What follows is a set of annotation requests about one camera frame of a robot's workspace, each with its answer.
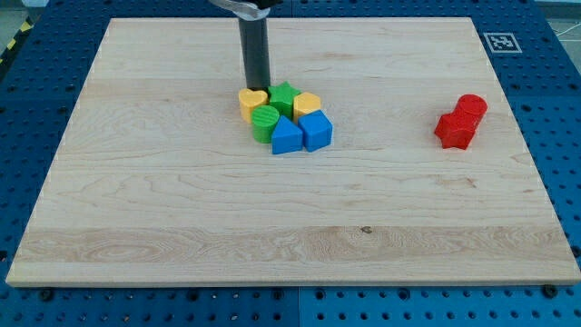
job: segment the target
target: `green cylindrical block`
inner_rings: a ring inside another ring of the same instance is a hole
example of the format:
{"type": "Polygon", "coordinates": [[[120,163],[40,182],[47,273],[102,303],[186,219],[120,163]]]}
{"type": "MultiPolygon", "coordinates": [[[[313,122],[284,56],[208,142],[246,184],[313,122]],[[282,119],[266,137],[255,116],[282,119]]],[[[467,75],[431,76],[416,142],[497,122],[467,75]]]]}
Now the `green cylindrical block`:
{"type": "Polygon", "coordinates": [[[260,143],[269,144],[272,138],[272,132],[276,123],[279,122],[281,115],[275,107],[270,105],[261,105],[254,109],[251,115],[252,136],[254,140],[260,143]]]}

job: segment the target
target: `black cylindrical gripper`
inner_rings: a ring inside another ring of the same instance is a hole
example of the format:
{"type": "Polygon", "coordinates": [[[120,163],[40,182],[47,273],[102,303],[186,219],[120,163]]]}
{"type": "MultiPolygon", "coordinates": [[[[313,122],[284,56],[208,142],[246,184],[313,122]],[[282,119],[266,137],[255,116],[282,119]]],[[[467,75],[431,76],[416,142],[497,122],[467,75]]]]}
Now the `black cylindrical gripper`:
{"type": "Polygon", "coordinates": [[[269,38],[266,17],[247,21],[238,18],[246,87],[251,90],[266,90],[271,86],[269,62],[269,38]]]}

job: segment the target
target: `wooden board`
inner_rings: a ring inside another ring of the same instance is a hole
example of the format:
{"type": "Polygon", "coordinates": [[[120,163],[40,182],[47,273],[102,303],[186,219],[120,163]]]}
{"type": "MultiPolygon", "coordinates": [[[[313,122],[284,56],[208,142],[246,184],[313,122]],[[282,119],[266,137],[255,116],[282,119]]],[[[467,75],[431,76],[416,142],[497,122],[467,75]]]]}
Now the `wooden board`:
{"type": "Polygon", "coordinates": [[[13,286],[480,285],[580,274],[468,18],[271,19],[273,81],[333,145],[251,138],[232,19],[114,19],[7,281],[13,286]],[[433,130],[485,96],[468,151],[433,130]]]}

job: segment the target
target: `green star-shaped block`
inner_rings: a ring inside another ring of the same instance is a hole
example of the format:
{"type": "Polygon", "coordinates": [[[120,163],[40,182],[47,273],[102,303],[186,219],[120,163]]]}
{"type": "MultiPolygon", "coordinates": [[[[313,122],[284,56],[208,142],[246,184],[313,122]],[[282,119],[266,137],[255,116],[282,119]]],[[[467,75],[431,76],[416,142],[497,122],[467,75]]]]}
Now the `green star-shaped block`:
{"type": "Polygon", "coordinates": [[[269,86],[271,102],[269,105],[276,108],[281,115],[292,120],[292,102],[294,97],[300,94],[300,90],[292,87],[289,82],[283,82],[278,86],[269,86]]]}

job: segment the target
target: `red block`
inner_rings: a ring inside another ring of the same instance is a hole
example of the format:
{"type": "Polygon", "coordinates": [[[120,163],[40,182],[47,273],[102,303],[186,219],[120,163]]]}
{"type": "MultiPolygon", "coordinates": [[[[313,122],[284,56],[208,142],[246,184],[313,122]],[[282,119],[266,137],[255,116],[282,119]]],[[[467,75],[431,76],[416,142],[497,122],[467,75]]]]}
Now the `red block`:
{"type": "Polygon", "coordinates": [[[434,131],[442,141],[442,148],[466,150],[486,111],[487,103],[483,98],[474,94],[462,95],[454,111],[439,118],[434,131]]]}

